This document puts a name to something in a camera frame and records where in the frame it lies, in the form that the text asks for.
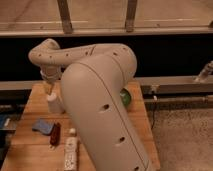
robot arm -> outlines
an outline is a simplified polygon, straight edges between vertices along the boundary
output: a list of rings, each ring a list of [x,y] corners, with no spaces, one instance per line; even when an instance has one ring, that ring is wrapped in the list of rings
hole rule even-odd
[[[59,74],[49,68],[67,67],[63,103],[98,171],[154,171],[119,95],[136,71],[130,48],[96,44],[60,50],[48,39],[29,57],[47,80]]]

green object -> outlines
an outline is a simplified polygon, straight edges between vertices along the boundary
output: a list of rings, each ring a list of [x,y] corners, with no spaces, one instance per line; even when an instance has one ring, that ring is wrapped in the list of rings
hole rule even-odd
[[[132,98],[127,89],[123,88],[121,90],[120,97],[125,107],[127,107],[131,103]]]

blue object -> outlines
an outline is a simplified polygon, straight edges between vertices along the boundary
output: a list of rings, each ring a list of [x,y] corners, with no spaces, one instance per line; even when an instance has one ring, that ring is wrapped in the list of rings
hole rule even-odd
[[[48,123],[43,119],[38,119],[34,123],[32,130],[33,131],[40,131],[44,135],[50,135],[50,133],[53,129],[53,125],[54,125],[54,123]]]
[[[4,124],[7,120],[8,116],[7,115],[0,115],[0,129],[4,128]]]

wooden tabletop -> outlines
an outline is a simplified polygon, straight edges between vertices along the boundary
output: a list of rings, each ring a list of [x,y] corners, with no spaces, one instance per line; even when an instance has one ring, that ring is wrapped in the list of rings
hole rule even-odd
[[[160,162],[140,85],[137,82],[130,82],[126,88],[132,96],[132,102],[127,108],[130,120],[135,126],[155,168],[158,170],[160,169]],[[54,92],[60,96],[59,84],[55,85]],[[61,124],[60,144],[54,150],[50,148],[49,136],[32,131],[32,125],[38,118]],[[62,171],[64,166],[64,144],[66,138],[69,137],[70,128],[72,128],[72,123],[67,114],[51,114],[48,112],[43,85],[35,84],[12,138],[2,171]],[[95,171],[83,144],[80,144],[79,148],[79,171]]]

metal bar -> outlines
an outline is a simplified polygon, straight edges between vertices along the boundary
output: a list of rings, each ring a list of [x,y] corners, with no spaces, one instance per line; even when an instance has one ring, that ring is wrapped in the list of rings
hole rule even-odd
[[[170,28],[135,28],[126,33],[125,29],[75,29],[72,34],[64,34],[59,29],[0,31],[0,37],[79,37],[79,36],[136,36],[136,35],[177,35],[213,33],[209,27],[170,27]]]
[[[128,0],[125,28],[127,32],[134,31],[135,14],[137,8],[137,0]]]
[[[70,34],[73,32],[72,23],[70,19],[70,12],[67,0],[57,0],[58,8],[60,12],[60,17],[62,21],[62,28],[65,34]]]
[[[213,76],[205,83],[195,83],[196,76],[138,77],[143,94],[213,93]]]
[[[175,93],[213,93],[213,76],[209,76],[205,83],[194,83],[196,76],[175,77],[137,77],[143,94],[150,94],[153,87],[156,94]],[[35,81],[0,81],[0,90],[30,90]]]

